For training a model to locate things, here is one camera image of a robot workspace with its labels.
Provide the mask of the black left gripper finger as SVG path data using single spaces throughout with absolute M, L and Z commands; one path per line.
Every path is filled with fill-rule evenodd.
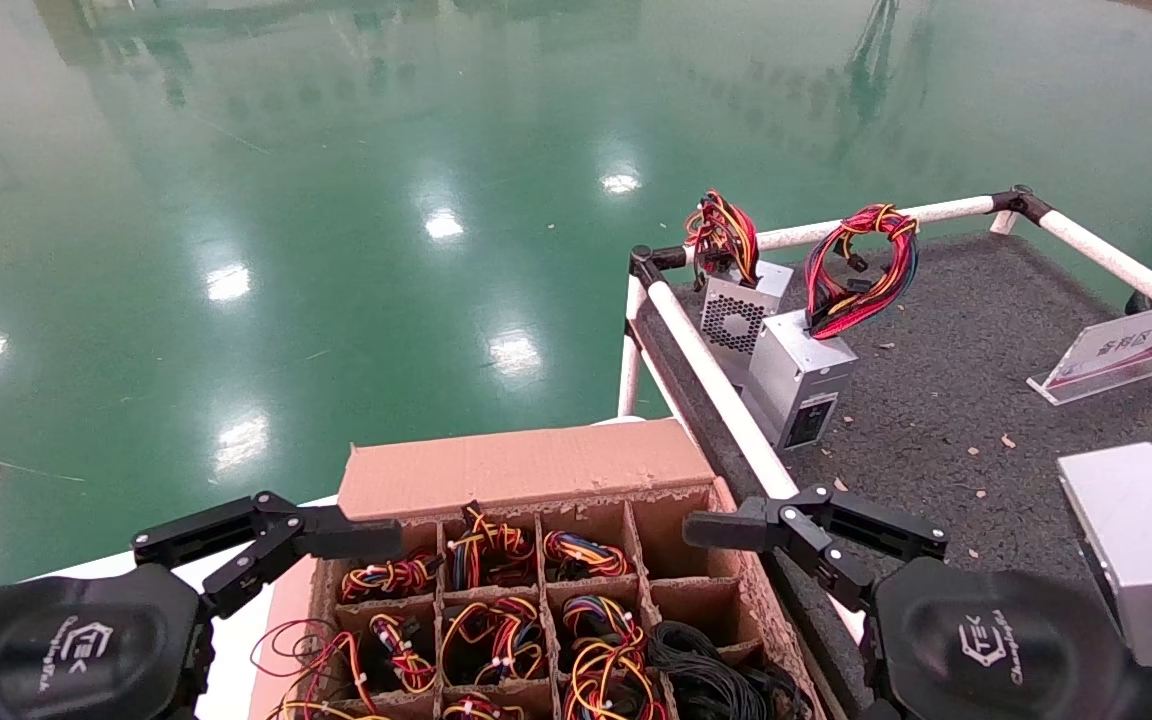
M 335 505 L 298 506 L 273 492 L 238 498 L 142 530 L 132 538 L 136 564 L 180 564 L 234 555 L 204 579 L 211 615 L 230 617 L 301 559 L 387 561 L 402 550 L 397 520 L 348 520 Z

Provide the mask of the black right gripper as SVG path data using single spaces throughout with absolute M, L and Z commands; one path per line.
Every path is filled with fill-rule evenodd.
M 935 561 L 946 530 L 908 511 L 813 486 L 691 511 L 684 541 L 780 551 L 846 611 L 869 611 L 867 719 L 1152 719 L 1152 667 L 1134 660 L 1100 602 L 1041 575 Z M 918 560 L 876 585 L 844 541 Z

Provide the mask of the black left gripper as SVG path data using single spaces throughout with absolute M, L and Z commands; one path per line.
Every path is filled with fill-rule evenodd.
M 212 619 L 159 566 L 0 588 L 0 719 L 191 719 Z

